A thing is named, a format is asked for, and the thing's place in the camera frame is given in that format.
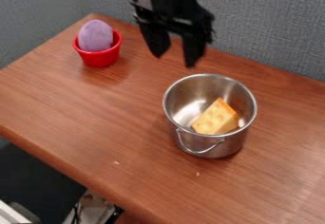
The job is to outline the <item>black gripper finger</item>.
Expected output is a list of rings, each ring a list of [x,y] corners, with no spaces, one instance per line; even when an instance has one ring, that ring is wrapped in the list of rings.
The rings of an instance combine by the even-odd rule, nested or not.
[[[172,45],[166,29],[157,24],[139,24],[139,30],[153,55],[161,58]]]
[[[205,55],[206,36],[204,32],[186,33],[184,35],[184,54],[186,67],[194,67]]]

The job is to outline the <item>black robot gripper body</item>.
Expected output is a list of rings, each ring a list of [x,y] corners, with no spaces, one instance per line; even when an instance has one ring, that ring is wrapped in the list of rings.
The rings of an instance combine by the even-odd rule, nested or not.
[[[204,41],[213,41],[213,14],[198,0],[131,0],[142,23],[161,24],[186,32],[198,32]]]

